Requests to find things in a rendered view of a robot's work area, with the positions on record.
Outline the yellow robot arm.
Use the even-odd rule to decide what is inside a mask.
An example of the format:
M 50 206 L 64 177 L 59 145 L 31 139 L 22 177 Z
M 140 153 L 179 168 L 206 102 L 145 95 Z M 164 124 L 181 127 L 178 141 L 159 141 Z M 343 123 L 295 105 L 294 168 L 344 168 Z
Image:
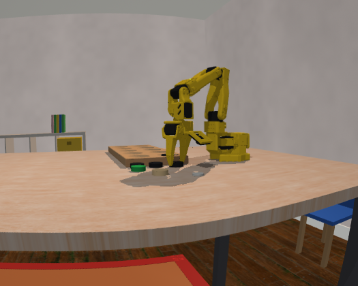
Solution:
M 250 160 L 250 154 L 246 153 L 248 134 L 225 132 L 226 123 L 223 120 L 226 118 L 228 107 L 229 71 L 225 67 L 208 67 L 193 78 L 177 83 L 168 91 L 168 113 L 177 121 L 194 119 L 193 102 L 190 97 L 210 83 L 205 106 L 205 118 L 208 121 L 204 121 L 204 132 L 213 142 L 206 144 L 206 149 L 210 152 L 210 159 L 239 162 Z M 218 111 L 214 111 L 217 101 Z

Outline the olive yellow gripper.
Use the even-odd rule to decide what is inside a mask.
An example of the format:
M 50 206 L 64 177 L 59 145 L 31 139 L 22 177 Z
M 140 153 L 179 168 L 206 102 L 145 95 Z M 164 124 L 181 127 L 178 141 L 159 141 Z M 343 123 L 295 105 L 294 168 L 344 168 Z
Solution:
M 166 158 L 169 166 L 173 165 L 174 153 L 177 140 L 180 143 L 180 161 L 184 162 L 191 139 L 194 139 L 199 145 L 211 144 L 213 141 L 202 131 L 193 131 L 193 121 L 164 121 L 162 128 L 162 137 L 166 139 Z M 198 133 L 198 134 L 195 134 Z M 175 135 L 175 136 L 170 136 Z

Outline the green disc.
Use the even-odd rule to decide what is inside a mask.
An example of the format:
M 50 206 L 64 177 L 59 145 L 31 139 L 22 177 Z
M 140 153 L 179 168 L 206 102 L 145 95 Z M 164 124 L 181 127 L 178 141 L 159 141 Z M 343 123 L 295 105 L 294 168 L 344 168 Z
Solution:
M 132 165 L 131 171 L 132 172 L 144 172 L 144 171 L 146 171 L 146 166 L 145 165 Z

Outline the beige disc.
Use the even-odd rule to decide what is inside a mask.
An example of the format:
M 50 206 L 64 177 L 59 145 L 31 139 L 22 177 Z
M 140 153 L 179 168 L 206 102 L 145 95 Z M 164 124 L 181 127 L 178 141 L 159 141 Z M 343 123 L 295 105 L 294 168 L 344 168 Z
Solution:
M 167 176 L 168 175 L 168 169 L 166 169 L 166 168 L 152 169 L 152 175 L 153 176 Z

